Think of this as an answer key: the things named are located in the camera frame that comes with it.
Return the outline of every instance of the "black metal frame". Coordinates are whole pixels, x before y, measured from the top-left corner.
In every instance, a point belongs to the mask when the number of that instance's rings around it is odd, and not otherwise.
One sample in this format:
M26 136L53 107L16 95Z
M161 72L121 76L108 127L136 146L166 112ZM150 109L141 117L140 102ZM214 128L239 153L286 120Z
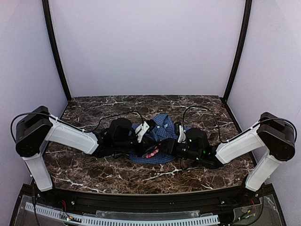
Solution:
M231 69L231 73L230 73L230 77L228 80L228 84L223 96L223 99L227 102L228 98L230 96L230 92L235 80L235 76L237 73L237 69L238 69L238 65L239 65L239 61L240 61L240 57L241 54L243 52L243 48L244 48L244 43L245 43L245 39L246 39L246 32L248 29L248 24L249 24L249 18L250 18L250 13L251 13L251 5L252 5L252 0L246 0L246 4L245 4L245 11L244 11L244 17L243 17L243 22L241 24L241 30L240 30L240 35L239 35L239 40L238 40L238 45L237 45L237 49L236 49L236 54L234 57L234 62L232 65L232 69Z
M61 84L62 87L64 89L66 98L68 101L71 100L71 94L70 94L70 90L68 88L68 84L67 84L67 80L66 77L64 75L64 71L63 71L63 67L62 67L62 62L60 59L60 55L58 52L58 48L57 48L57 43L55 40L55 33L54 33L54 29L53 29L53 24L52 24L52 20L51 20L51 12L50 12L50 8L49 8L49 1L48 0L42 0L43 3L43 10L44 10L44 16L45 16L45 22L46 22L46 26L47 26L47 31L48 31L48 36L49 36L49 41L50 41L50 45L51 45L51 49L52 49L52 53L53 53L53 58L55 60L55 64L56 64L56 68L57 68L57 72L59 74L60 80L61 80ZM238 45L237 45L237 49L236 49L236 54L234 57L234 62L232 65L232 69L231 69L231 73L229 76L229 80L227 83L227 87L223 96L223 99L225 100L225 102L228 101L233 83L234 83L234 79L237 73L237 69L238 69L238 65L239 65L239 61L240 61L240 57L244 48L244 43L245 43L245 39L246 39L246 32L248 29L248 23L249 23L249 18L250 18L250 13L251 13L251 5L252 5L252 0L246 0L246 4L245 4L245 10L244 10L244 16L243 16L243 21L242 21L242 25L241 25L241 30L240 30L240 35L239 35L239 40L238 40Z
M64 93L65 93L65 96L66 96L67 100L70 101L71 100L71 94L70 94L70 91L69 91L69 88L68 88L67 80L66 80L66 77L65 77L65 74L64 74L62 62L61 62L61 59L60 59L60 55L59 55L56 40L55 40L55 32L54 32L53 25L52 25L52 20L51 20L49 1L48 0L42 0L42 4L43 4L43 10L44 10L44 16L45 16L45 22L46 22L48 37L49 37L49 41L50 41L50 45L51 45L51 49L52 49L53 58L55 60L56 69L57 69L58 75L60 77L61 84L62 84Z

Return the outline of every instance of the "white wall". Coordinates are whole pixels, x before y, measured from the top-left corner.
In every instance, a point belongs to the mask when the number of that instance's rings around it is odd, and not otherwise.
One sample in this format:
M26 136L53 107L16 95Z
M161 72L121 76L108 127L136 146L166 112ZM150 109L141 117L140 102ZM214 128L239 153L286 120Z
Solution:
M30 182L9 126L17 114L45 105L66 106L40 0L6 0L0 6L0 225L9 225L23 183Z
M229 105L242 129L268 111L301 134L301 2L253 1L246 42ZM272 175L288 226L301 225L301 137L296 155ZM255 153L257 159L261 153Z
M245 1L50 3L72 96L223 95Z

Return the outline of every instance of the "marble tabletop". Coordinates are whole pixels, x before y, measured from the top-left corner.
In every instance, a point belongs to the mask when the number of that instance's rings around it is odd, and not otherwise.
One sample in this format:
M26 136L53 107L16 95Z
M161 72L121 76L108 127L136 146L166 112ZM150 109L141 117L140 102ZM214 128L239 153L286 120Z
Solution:
M192 105L202 105L214 112L222 140L238 133L218 96L76 97L69 102L62 120L90 129L101 117L135 110L145 119L167 113L173 121L181 121L184 110ZM124 117L133 123L140 122L136 114ZM107 128L111 120L103 120L101 128ZM185 122L187 126L206 131L210 144L218 143L217 126L206 110L188 111ZM219 169L205 169L191 160L175 159L167 164L152 165L131 162L126 154L95 158L53 142L44 160L57 188L110 194L170 194L237 186L254 168L248 154Z

